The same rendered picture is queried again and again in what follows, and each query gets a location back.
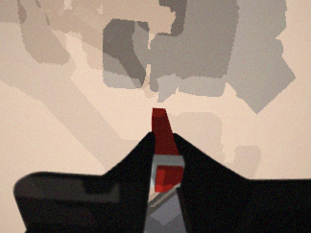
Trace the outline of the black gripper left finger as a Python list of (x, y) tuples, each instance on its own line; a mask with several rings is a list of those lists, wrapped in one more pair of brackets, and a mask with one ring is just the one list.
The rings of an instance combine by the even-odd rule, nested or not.
[(34, 222), (120, 226), (144, 233), (156, 138), (149, 131), (104, 175), (33, 172), (13, 186), (25, 228)]

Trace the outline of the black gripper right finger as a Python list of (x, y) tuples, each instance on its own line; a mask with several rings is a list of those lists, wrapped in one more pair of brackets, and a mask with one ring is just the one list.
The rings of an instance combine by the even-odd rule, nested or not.
[(248, 179), (173, 134), (185, 162), (177, 195), (186, 233), (246, 233), (261, 210), (311, 208), (311, 179)]

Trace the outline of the grey sloped panel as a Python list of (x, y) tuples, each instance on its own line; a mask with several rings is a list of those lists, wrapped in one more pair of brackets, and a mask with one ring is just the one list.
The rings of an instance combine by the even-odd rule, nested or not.
[(145, 220), (144, 233), (186, 233), (178, 195), (161, 205)]

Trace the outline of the red peg with grey band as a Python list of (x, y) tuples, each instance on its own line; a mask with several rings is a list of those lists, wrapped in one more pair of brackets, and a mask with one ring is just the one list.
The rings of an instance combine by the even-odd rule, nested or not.
[(185, 166), (165, 108), (153, 107), (152, 131), (156, 141), (150, 187), (155, 187), (155, 192), (165, 193), (173, 187), (180, 187)]

